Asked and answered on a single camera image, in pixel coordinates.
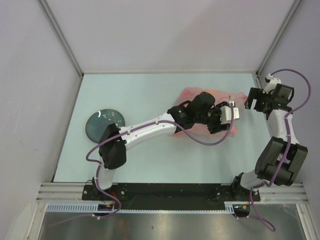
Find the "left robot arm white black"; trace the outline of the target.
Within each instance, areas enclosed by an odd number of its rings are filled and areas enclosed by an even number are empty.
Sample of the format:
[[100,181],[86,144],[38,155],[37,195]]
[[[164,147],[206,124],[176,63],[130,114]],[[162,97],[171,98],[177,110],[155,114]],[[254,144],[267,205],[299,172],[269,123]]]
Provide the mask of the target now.
[[179,132],[190,137],[188,131],[194,125],[200,124],[206,126],[210,134],[225,134],[212,143],[197,140],[195,137],[192,137],[192,140],[206,146],[215,146],[224,141],[230,134],[234,121],[240,117],[239,110],[233,101],[219,104],[215,102],[213,95],[201,92],[193,100],[175,105],[162,115],[144,123],[127,127],[110,124],[95,146],[100,159],[96,160],[98,168],[94,177],[93,194],[100,200],[107,199],[116,170],[127,161],[127,151],[149,139]]

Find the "dark blue ceramic plate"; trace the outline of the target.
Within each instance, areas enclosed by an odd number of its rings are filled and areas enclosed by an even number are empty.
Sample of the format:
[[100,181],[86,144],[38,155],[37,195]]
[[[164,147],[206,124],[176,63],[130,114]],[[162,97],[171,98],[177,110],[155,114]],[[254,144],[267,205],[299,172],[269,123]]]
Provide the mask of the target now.
[[94,143],[99,143],[105,129],[111,124],[118,128],[125,126],[124,116],[114,109],[101,109],[90,116],[85,124],[86,136]]

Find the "pink plastic bag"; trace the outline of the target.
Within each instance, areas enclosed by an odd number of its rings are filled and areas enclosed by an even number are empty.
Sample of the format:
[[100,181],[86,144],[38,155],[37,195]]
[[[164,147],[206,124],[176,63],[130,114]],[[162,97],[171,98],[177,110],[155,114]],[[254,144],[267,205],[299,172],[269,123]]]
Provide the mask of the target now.
[[[234,101],[237,108],[244,108],[245,101],[248,96],[245,95],[242,91],[240,92],[229,92],[219,89],[205,89],[200,87],[186,87],[183,89],[180,96],[175,101],[174,105],[179,105],[184,101],[192,101],[197,95],[202,92],[208,92],[215,98],[215,104],[220,104],[221,102]],[[203,124],[196,123],[191,129],[187,130],[193,135],[206,136],[210,138],[222,138],[227,132],[222,131],[215,134],[210,134],[208,127]]]

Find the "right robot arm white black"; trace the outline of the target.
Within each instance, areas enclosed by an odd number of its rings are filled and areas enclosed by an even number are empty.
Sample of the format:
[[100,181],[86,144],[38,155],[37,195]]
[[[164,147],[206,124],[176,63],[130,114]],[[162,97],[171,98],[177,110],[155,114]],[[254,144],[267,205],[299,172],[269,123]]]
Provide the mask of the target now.
[[308,149],[299,143],[293,129],[293,110],[289,103],[294,93],[293,87],[281,83],[266,89],[250,89],[244,106],[265,114],[271,138],[254,170],[242,172],[233,179],[230,194],[235,200],[246,200],[250,190],[272,185],[291,186],[296,180]]

